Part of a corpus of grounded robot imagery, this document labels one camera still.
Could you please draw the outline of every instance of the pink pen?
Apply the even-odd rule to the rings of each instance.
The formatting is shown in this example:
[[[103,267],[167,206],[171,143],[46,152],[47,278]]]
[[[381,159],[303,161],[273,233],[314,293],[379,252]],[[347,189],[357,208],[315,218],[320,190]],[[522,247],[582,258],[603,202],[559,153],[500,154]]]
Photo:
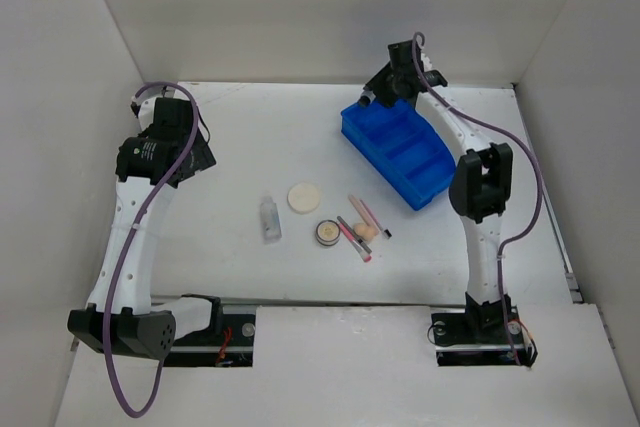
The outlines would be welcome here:
[[[340,230],[342,231],[342,233],[344,234],[344,236],[349,240],[349,242],[351,242],[351,245],[353,245],[353,248],[356,249],[356,251],[360,254],[360,257],[362,258],[362,260],[364,262],[369,262],[371,260],[371,256],[369,254],[367,254],[356,242],[356,239],[353,238],[353,235],[351,235],[351,232],[349,232],[347,229],[344,228],[344,225],[342,225],[340,222],[338,222],[338,225],[340,226]]]

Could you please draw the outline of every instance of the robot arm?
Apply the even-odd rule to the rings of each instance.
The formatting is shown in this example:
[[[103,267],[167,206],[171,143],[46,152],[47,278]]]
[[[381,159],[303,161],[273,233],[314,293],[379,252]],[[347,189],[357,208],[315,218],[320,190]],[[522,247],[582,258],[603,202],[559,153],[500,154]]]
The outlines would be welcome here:
[[[96,285],[84,310],[73,310],[68,328],[92,349],[102,352],[101,325],[107,292],[125,239],[140,206],[169,170],[184,146],[193,124],[188,101],[157,97],[143,103],[136,114],[142,133],[127,139],[117,159],[116,206],[111,235]],[[114,354],[162,360],[173,342],[217,323],[220,300],[184,296],[151,305],[151,272],[162,223],[180,182],[215,165],[198,132],[187,159],[160,188],[142,217],[127,253],[111,308]]]
[[[502,213],[511,195],[512,150],[507,144],[493,143],[473,124],[425,93],[413,62],[420,53],[413,48],[412,41],[389,45],[389,63],[367,82],[358,103],[367,107],[375,99],[392,108],[399,99],[412,102],[457,162],[449,199],[464,227],[469,283],[463,312],[432,315],[438,362],[519,365],[521,359],[522,364],[531,365],[535,357],[524,346],[517,310],[506,290],[500,292],[498,279]],[[424,72],[423,60],[417,68]],[[431,88],[447,86],[437,70],[424,72],[424,78]],[[513,335],[505,330],[507,322],[517,324]]]
[[[497,302],[500,300],[500,293],[498,291],[496,259],[500,244],[501,214],[504,211],[504,203],[509,197],[511,149],[506,144],[494,147],[495,144],[489,137],[465,119],[454,115],[428,94],[418,94],[416,110],[438,132],[453,158],[459,159],[456,177],[454,177],[449,190],[449,198],[454,210],[461,216],[467,241],[469,259],[467,294],[479,305],[485,302]],[[487,159],[489,157],[499,159],[499,167],[498,165],[485,167],[487,162],[482,162],[483,156]],[[507,185],[502,190],[493,189],[495,190],[494,197],[502,197],[503,200],[498,202],[497,208],[492,208],[493,199],[486,202],[489,204],[488,209],[486,207],[481,209],[479,206],[472,207],[470,204],[473,204],[474,201],[469,201],[468,197],[473,197],[473,195],[469,196],[468,193],[472,191],[473,184],[479,186],[479,193],[483,188],[485,191],[489,191],[494,186],[483,186],[481,179],[469,179],[469,174],[473,176],[475,169],[478,176],[483,175],[483,170],[486,170],[487,175],[490,175],[491,168],[508,170]]]

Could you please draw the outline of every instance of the small bottle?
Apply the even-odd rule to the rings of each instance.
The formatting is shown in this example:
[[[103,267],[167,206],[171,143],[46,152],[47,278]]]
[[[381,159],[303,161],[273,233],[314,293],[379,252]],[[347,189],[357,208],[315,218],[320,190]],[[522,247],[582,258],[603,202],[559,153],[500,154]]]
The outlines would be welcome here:
[[[262,199],[260,221],[262,222],[262,234],[265,242],[277,242],[282,238],[278,207],[270,196]]]

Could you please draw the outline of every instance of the black mount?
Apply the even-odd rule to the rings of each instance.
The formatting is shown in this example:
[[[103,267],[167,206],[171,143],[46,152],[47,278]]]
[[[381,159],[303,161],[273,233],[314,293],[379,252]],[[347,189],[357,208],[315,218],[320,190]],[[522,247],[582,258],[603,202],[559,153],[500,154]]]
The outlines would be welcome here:
[[[478,224],[489,215],[502,214],[511,196],[512,165],[513,151],[507,144],[491,144],[460,157],[449,186],[456,213]]]
[[[407,40],[389,44],[387,48],[389,49],[390,61],[364,86],[365,91],[372,92],[376,100],[387,108],[393,107],[398,99],[405,99],[415,104],[418,94],[427,90],[416,74],[411,56],[411,43],[410,40]],[[417,51],[416,54],[420,59],[420,52]],[[422,59],[418,62],[420,70],[424,72]],[[424,75],[431,87],[449,85],[437,70],[424,72]],[[358,103],[362,107],[368,107],[371,99],[365,95],[360,98]]]
[[[198,297],[212,303],[209,328],[219,329],[222,309],[218,297]],[[92,350],[104,353],[102,342],[102,320],[104,314],[90,304],[84,310],[72,310],[67,320],[67,329]],[[114,355],[164,360],[175,340],[176,319],[169,311],[133,315],[128,307],[120,314],[111,314],[111,351]]]
[[[431,314],[436,358],[441,367],[517,365],[511,345],[507,339],[502,318],[500,301],[478,305],[468,295],[464,311],[442,311]],[[536,360],[537,352],[527,348],[518,310],[511,306],[511,299],[505,295],[511,340],[521,365],[530,367]]]
[[[153,109],[153,123],[137,137],[124,141],[119,149],[116,175],[143,177],[156,185],[184,149],[193,126],[193,108],[187,100],[158,97]],[[198,129],[193,147],[168,184],[180,182],[216,165],[208,141]]]
[[[133,315],[131,309],[122,309],[111,315],[111,350],[114,355],[139,357],[163,361],[166,367],[251,367],[253,365],[254,335],[244,335],[247,324],[255,327],[256,307],[248,311],[224,313],[218,297],[188,294],[211,302],[209,326],[175,339],[176,321],[171,312],[152,312]],[[95,305],[84,310],[72,310],[67,329],[93,351],[104,353],[102,320],[104,314]],[[232,332],[226,342],[224,331]],[[218,362],[220,347],[226,342],[225,362]]]

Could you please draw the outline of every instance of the blue tray with compartments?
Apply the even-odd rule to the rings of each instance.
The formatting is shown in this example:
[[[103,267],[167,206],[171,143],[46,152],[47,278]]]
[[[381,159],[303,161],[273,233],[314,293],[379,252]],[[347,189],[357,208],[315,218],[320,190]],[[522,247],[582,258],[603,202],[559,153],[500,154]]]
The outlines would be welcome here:
[[[446,190],[455,163],[433,127],[408,102],[342,111],[342,133],[414,209]]]

